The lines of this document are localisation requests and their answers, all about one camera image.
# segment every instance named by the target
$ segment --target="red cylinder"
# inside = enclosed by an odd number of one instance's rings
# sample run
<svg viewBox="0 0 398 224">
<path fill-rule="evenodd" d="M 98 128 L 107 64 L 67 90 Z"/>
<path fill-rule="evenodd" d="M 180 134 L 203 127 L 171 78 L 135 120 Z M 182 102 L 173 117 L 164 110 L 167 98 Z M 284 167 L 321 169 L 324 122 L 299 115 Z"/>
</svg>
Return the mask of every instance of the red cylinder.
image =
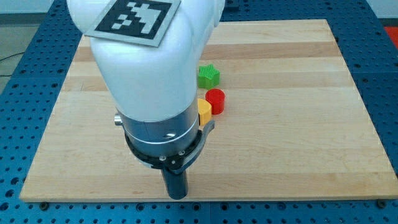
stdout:
<svg viewBox="0 0 398 224">
<path fill-rule="evenodd" d="M 211 104 L 212 114 L 220 114 L 224 111 L 225 94 L 222 90 L 214 88 L 207 91 L 206 100 Z"/>
</svg>

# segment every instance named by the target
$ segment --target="wooden tabletop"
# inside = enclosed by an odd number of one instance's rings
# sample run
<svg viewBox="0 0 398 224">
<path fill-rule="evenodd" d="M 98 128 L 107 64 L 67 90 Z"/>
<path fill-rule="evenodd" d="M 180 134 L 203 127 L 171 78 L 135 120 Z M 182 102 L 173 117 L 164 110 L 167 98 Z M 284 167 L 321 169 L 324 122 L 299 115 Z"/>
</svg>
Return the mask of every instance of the wooden tabletop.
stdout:
<svg viewBox="0 0 398 224">
<path fill-rule="evenodd" d="M 26 202 L 172 201 L 113 123 L 84 37 L 21 192 Z M 398 180 L 325 20 L 224 22 L 199 65 L 221 71 L 184 200 L 397 198 Z M 204 97 L 205 90 L 198 96 Z"/>
</svg>

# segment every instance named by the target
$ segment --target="black cylinder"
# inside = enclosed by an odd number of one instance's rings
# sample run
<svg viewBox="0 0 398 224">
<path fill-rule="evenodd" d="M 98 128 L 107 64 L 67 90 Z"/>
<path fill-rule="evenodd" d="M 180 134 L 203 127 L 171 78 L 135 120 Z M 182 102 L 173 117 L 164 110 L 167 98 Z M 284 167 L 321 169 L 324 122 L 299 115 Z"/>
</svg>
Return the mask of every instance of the black cylinder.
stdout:
<svg viewBox="0 0 398 224">
<path fill-rule="evenodd" d="M 180 200 L 188 194 L 187 172 L 174 174 L 168 168 L 162 169 L 162 175 L 170 198 Z"/>
</svg>

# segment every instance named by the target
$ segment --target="black cable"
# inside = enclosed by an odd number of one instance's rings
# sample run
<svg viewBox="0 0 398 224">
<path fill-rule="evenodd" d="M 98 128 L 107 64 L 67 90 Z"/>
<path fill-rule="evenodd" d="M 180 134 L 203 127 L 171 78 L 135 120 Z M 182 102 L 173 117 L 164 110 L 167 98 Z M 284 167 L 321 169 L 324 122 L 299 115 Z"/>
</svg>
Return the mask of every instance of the black cable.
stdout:
<svg viewBox="0 0 398 224">
<path fill-rule="evenodd" d="M 23 54 L 23 53 L 25 53 L 25 52 L 20 52 L 20 53 L 18 53 L 18 54 L 14 54 L 14 55 L 10 55 L 10 56 L 8 56 L 8 57 L 2 58 L 2 59 L 0 59 L 0 62 L 2 62 L 2 61 L 4 61 L 4 60 L 7 60 L 7 59 L 9 59 L 9 58 L 12 58 L 12 57 L 21 55 L 21 54 Z"/>
</svg>

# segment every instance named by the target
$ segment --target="silver band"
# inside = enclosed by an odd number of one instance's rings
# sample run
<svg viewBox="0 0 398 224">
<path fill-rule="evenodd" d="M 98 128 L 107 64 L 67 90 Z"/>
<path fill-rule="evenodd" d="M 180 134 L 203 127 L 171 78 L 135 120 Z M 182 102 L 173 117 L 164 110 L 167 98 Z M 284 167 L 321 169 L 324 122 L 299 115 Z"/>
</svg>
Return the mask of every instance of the silver band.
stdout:
<svg viewBox="0 0 398 224">
<path fill-rule="evenodd" d="M 199 129 L 197 98 L 180 114 L 163 121 L 136 121 L 119 112 L 131 143 L 143 154 L 173 156 L 186 149 Z"/>
</svg>

